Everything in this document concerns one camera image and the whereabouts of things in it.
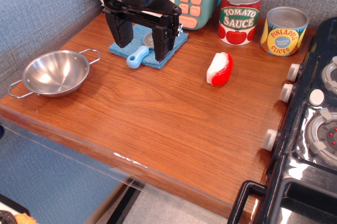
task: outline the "metal bowl handle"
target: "metal bowl handle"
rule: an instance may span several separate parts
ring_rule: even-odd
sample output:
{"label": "metal bowl handle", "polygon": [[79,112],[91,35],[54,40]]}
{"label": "metal bowl handle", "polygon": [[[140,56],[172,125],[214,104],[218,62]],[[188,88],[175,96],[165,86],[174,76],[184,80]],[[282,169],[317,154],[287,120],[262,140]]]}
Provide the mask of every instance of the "metal bowl handle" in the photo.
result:
{"label": "metal bowl handle", "polygon": [[25,94],[25,95],[23,95],[23,96],[17,96],[17,95],[15,95],[15,94],[11,94],[12,86],[16,86],[16,85],[19,84],[21,81],[22,81],[22,79],[19,80],[19,81],[17,81],[17,82],[15,82],[15,83],[12,83],[12,84],[9,86],[9,89],[8,89],[8,95],[10,95],[10,96],[12,96],[12,97],[15,97],[15,98],[18,98],[18,99],[21,99],[21,98],[24,98],[24,97],[26,97],[26,96],[28,96],[28,95],[34,93],[34,92],[32,91],[32,92],[30,92],[30,93],[28,93],[28,94]]}
{"label": "metal bowl handle", "polygon": [[92,52],[97,52],[97,54],[98,54],[98,59],[96,59],[96,60],[94,60],[94,61],[91,61],[89,64],[91,65],[91,64],[93,64],[93,63],[95,63],[95,62],[97,62],[97,61],[99,61],[100,59],[101,59],[101,53],[98,51],[98,50],[96,50],[96,49],[86,49],[86,50],[84,50],[84,51],[82,51],[82,52],[79,52],[79,53],[85,53],[85,52],[87,52],[88,50],[91,50]]}

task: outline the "floor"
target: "floor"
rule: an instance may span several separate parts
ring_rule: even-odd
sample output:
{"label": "floor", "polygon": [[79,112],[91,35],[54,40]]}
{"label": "floor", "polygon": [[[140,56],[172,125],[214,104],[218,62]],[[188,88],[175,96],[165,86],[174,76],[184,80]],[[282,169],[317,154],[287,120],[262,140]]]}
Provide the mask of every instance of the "floor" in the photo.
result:
{"label": "floor", "polygon": [[[114,203],[97,224],[106,224],[120,201]],[[145,185],[123,224],[226,224],[227,219],[177,196]]]}

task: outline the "oven handle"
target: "oven handle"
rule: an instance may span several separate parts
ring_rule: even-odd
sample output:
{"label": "oven handle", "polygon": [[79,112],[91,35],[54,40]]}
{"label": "oven handle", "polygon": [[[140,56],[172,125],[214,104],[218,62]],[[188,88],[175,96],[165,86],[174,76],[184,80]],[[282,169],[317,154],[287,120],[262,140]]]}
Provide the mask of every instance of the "oven handle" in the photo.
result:
{"label": "oven handle", "polygon": [[241,214],[243,212],[244,206],[246,205],[249,195],[256,195],[261,197],[260,205],[264,200],[266,195],[267,187],[256,183],[251,180],[247,180],[242,183],[239,193],[236,196],[235,204],[233,206],[230,217],[228,218],[227,224],[238,224]]}

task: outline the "tin can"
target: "tin can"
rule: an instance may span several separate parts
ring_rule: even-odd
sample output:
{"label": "tin can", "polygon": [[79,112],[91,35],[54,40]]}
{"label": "tin can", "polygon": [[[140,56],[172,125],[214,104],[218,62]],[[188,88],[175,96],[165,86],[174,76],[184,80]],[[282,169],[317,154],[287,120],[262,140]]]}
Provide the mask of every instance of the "tin can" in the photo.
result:
{"label": "tin can", "polygon": [[309,17],[293,7],[276,7],[268,11],[261,37],[261,47],[276,56],[295,54],[302,43]]}
{"label": "tin can", "polygon": [[250,43],[261,3],[262,0],[221,0],[219,38],[232,45]]}

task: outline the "tomato sauce label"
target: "tomato sauce label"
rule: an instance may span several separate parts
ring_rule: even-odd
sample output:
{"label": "tomato sauce label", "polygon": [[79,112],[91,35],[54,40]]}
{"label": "tomato sauce label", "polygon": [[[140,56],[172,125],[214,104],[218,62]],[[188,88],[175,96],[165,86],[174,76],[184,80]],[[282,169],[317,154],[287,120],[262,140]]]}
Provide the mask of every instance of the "tomato sauce label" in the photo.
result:
{"label": "tomato sauce label", "polygon": [[235,30],[248,29],[256,25],[259,11],[255,8],[224,7],[221,9],[220,22]]}
{"label": "tomato sauce label", "polygon": [[221,8],[219,37],[232,45],[245,45],[254,38],[259,11],[251,7],[225,6]]}

